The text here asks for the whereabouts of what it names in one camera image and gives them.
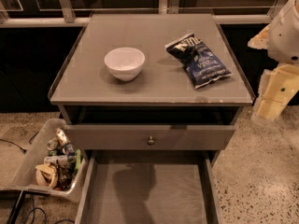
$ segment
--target concrete floor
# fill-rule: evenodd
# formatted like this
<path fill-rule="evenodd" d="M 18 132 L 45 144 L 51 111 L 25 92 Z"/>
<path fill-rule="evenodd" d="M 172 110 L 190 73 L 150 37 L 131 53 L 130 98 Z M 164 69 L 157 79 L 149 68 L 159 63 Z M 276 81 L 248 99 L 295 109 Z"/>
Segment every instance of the concrete floor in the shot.
<path fill-rule="evenodd" d="M 251 113 L 252 107 L 242 111 L 234 137 L 213 167 L 222 223 L 299 223 L 299 106 L 288 106 L 279 120 L 268 126 L 254 124 Z M 58 117 L 59 113 L 0 114 L 0 138 L 30 148 L 28 141 L 43 123 Z M 2 141 L 0 148 L 3 188 L 24 155 Z M 75 220 L 76 203 L 36 196 L 35 203 L 45 210 L 50 224 L 65 218 Z M 12 204 L 10 200 L 0 202 L 0 223 L 6 223 Z M 16 223 L 22 223 L 31 209 L 28 196 Z M 36 211 L 35 223 L 42 219 L 43 214 Z"/>

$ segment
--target storage bin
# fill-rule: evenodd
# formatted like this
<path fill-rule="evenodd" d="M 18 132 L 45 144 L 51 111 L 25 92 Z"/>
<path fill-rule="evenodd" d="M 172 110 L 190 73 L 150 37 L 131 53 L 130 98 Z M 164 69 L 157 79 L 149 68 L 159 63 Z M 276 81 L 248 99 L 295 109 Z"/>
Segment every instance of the storage bin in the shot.
<path fill-rule="evenodd" d="M 88 163 L 84 159 L 71 184 L 71 188 L 68 190 L 53 190 L 48 187 L 38 186 L 36 182 L 36 166 L 44 163 L 44 158 L 48 156 L 46 144 L 51 138 L 55 137 L 55 130 L 63 128 L 65 125 L 66 123 L 63 119 L 48 119 L 45 122 L 34 139 L 32 146 L 26 152 L 23 162 L 13 176 L 7 189 L 45 193 L 78 203 L 88 167 Z"/>

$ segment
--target drawer knob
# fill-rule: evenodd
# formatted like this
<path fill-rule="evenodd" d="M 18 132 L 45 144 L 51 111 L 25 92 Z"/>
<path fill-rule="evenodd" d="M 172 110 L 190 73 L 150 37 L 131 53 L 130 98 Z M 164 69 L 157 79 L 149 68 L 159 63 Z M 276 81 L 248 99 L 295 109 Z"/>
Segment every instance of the drawer knob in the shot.
<path fill-rule="evenodd" d="M 155 139 L 153 138 L 153 136 L 150 136 L 150 137 L 149 137 L 149 140 L 148 140 L 148 145 L 149 145 L 149 146 L 153 146 L 155 143 L 156 143 L 156 141 L 155 141 Z"/>

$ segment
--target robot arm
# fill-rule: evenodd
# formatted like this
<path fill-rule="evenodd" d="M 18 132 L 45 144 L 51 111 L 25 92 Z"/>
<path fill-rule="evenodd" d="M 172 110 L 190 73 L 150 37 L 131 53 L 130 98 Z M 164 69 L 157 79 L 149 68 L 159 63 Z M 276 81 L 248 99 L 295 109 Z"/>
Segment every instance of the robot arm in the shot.
<path fill-rule="evenodd" d="M 289 0 L 249 47 L 268 49 L 268 56 L 279 62 L 274 71 L 262 75 L 252 116 L 274 120 L 299 90 L 299 0 Z"/>

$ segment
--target snack bag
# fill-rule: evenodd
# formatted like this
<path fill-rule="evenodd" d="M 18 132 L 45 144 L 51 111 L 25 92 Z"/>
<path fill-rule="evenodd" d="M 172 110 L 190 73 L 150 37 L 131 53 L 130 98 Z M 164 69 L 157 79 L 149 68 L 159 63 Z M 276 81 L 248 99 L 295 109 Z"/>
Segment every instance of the snack bag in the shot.
<path fill-rule="evenodd" d="M 201 39 L 194 37 L 194 34 L 187 34 L 165 45 L 165 48 L 183 64 L 196 89 L 232 74 Z"/>

